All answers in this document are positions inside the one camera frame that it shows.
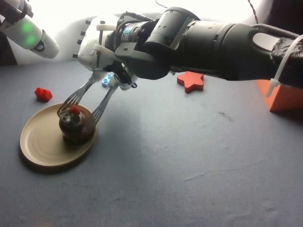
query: tabletop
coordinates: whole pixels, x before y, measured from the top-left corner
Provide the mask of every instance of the tabletop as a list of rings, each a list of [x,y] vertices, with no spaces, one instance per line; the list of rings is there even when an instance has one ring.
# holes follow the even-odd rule
[[[255,81],[176,76],[117,90],[88,155],[64,172],[27,168],[27,120],[91,72],[78,62],[0,68],[1,227],[297,227],[303,223],[303,120],[270,113]],[[48,103],[37,87],[51,90]],[[91,111],[106,89],[94,84]]]

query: red star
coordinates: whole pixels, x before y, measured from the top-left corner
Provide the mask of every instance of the red star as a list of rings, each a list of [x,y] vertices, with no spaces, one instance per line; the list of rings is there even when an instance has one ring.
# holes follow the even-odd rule
[[[204,87],[204,82],[202,81],[203,78],[204,78],[203,74],[186,72],[183,75],[177,76],[177,83],[184,85],[186,93],[190,93],[193,90],[203,91],[203,87]]]

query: gray table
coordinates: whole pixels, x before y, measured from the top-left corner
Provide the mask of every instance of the gray table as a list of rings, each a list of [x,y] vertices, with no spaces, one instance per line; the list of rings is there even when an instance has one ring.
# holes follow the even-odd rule
[[[205,77],[186,94],[176,76],[140,79],[113,95],[79,165],[25,167],[27,120],[89,76],[77,62],[0,68],[0,227],[302,226],[302,120],[270,113],[253,81]],[[81,104],[93,110],[105,92],[95,84]]]

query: green light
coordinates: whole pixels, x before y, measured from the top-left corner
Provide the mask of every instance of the green light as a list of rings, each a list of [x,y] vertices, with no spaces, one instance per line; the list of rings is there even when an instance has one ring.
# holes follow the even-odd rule
[[[23,25],[22,25],[22,32],[24,33],[28,33],[28,32],[31,32],[33,30],[33,25],[29,22],[25,22]]]
[[[26,40],[25,40],[25,45],[26,46],[32,46],[36,42],[36,37],[34,35],[29,35]]]

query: beige plate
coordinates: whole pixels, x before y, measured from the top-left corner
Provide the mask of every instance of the beige plate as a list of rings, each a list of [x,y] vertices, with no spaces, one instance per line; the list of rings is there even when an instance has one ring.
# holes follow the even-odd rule
[[[71,163],[84,155],[91,147],[97,129],[92,138],[82,145],[69,145],[63,140],[59,128],[57,111],[61,104],[49,106],[28,120],[24,126],[20,146],[24,156],[40,166],[62,166]],[[79,108],[90,113],[88,109]]]

